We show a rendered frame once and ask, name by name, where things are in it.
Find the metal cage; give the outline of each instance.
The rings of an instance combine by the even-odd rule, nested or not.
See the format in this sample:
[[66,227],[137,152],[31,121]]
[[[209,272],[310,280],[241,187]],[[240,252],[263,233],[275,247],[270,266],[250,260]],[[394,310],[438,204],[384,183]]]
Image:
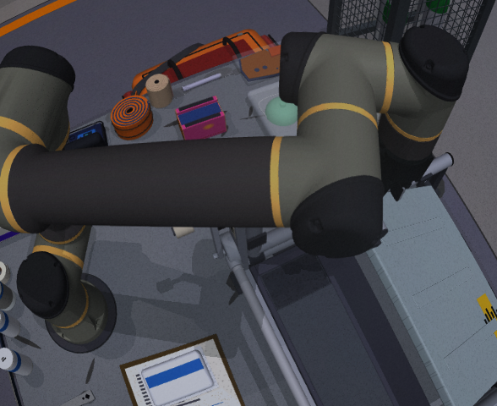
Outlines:
[[452,34],[472,59],[495,0],[330,0],[327,33],[399,42],[414,26]]

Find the yellow stripe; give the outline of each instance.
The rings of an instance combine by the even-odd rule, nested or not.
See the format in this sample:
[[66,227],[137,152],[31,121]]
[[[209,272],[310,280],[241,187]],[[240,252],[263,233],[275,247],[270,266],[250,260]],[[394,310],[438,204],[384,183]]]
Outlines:
[[15,221],[14,214],[12,213],[12,209],[10,208],[10,202],[8,200],[8,176],[10,174],[10,168],[12,167],[12,163],[14,162],[14,158],[18,155],[19,151],[22,148],[26,147],[26,145],[20,145],[12,150],[8,154],[6,161],[4,161],[3,169],[1,169],[1,178],[0,178],[0,201],[1,207],[3,209],[3,214],[6,217],[6,220],[12,226],[12,228],[18,233],[27,233],[23,228],[19,226],[19,224]]
[[279,200],[279,156],[281,154],[282,137],[275,137],[271,147],[270,161],[270,192],[271,210],[276,227],[284,227],[281,217],[281,202]]
[[55,245],[63,245],[63,244],[68,244],[68,243],[71,243],[72,241],[75,241],[82,233],[83,233],[83,230],[85,230],[85,226],[83,226],[76,235],[74,235],[71,239],[67,239],[66,241],[63,241],[63,242],[60,242],[60,243],[57,243],[55,241],[50,241],[49,239],[46,239],[44,238],[44,236],[42,234],[40,234],[40,236],[46,240],[49,244],[55,244]]
[[19,27],[22,27],[25,24],[34,21],[35,19],[39,19],[43,15],[49,14],[51,11],[55,11],[75,1],[76,0],[57,0],[56,2],[48,4],[42,8],[39,8],[36,11],[33,11],[32,13],[28,13],[27,15],[21,17],[20,19],[16,19],[10,24],[6,24],[4,27],[0,28],[0,37],[8,34],[9,32],[17,30]]
[[31,144],[38,144],[42,145],[43,147],[46,147],[44,145],[44,141],[42,141],[42,139],[38,136],[38,134],[36,134],[32,129],[23,125],[22,123],[18,123],[17,121],[11,118],[0,116],[0,127],[4,129],[9,129],[10,131],[13,131],[16,134],[21,135]]
[[48,245],[37,245],[32,252],[49,252],[50,254],[61,256],[62,258],[72,261],[74,264],[83,269],[83,261],[74,254],[70,254],[65,250],[60,250],[59,248],[50,247]]
[[68,136],[70,135],[70,124],[68,125],[68,131],[66,132],[66,136],[64,137],[63,143],[55,150],[55,151],[60,151],[64,146],[66,145],[68,141]]
[[386,118],[387,118],[387,121],[389,121],[389,123],[391,124],[391,127],[393,127],[393,129],[407,137],[408,139],[410,140],[413,140],[413,141],[417,141],[417,142],[429,142],[429,141],[432,141],[432,140],[436,140],[438,137],[440,137],[440,134],[442,134],[442,131],[440,131],[437,135],[435,135],[434,137],[428,137],[428,138],[420,138],[420,137],[416,137],[415,135],[410,135],[410,134],[407,134],[405,133],[404,131],[402,131],[399,127],[397,127],[397,124],[393,123],[393,120],[391,119],[390,115],[389,114],[386,114],[385,115]]
[[385,49],[385,94],[384,104],[380,112],[386,114],[390,110],[391,98],[393,97],[393,86],[395,82],[395,64],[393,62],[393,49],[389,42],[382,42]]
[[489,298],[487,297],[487,294],[483,294],[481,295],[479,298],[478,298],[478,304],[479,304],[479,307],[482,308],[482,312],[483,314],[485,314],[485,310],[487,309],[487,311],[490,311],[492,305],[491,305],[491,302],[489,301]]
[[351,112],[356,112],[361,114],[362,116],[368,118],[373,122],[374,126],[378,128],[378,123],[376,122],[376,118],[371,116],[371,114],[367,110],[363,110],[361,107],[354,106],[353,104],[348,103],[323,103],[318,106],[311,107],[309,110],[303,113],[303,115],[298,120],[298,127],[301,125],[301,122],[316,112],[323,112],[324,110],[349,110]]
[[89,294],[87,293],[87,289],[85,289],[85,286],[84,286],[83,283],[81,283],[81,286],[83,287],[83,290],[85,291],[85,308],[83,310],[83,314],[81,315],[81,317],[74,324],[71,324],[70,326],[66,326],[66,327],[55,326],[55,327],[57,327],[57,328],[72,328],[72,327],[76,327],[80,322],[83,321],[83,319],[87,315],[87,311],[89,310]]

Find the orange coil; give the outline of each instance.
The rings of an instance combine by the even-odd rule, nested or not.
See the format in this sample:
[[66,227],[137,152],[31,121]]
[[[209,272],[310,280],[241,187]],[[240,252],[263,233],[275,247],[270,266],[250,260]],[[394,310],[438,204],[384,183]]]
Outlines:
[[112,124],[123,140],[136,140],[153,125],[153,112],[143,96],[122,99],[112,110]]

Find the blue item in pink box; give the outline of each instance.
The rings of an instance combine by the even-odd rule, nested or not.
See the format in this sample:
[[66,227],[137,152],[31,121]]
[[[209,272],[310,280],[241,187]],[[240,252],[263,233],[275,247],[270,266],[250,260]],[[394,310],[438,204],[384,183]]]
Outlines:
[[175,109],[185,140],[201,140],[226,133],[226,116],[216,96]]

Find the green ball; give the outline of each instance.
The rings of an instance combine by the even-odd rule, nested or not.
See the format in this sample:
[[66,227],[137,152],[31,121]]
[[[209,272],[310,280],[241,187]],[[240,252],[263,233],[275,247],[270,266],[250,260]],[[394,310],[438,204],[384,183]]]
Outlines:
[[276,97],[267,103],[265,116],[274,125],[291,125],[298,120],[298,107],[295,104],[282,101],[280,97]]

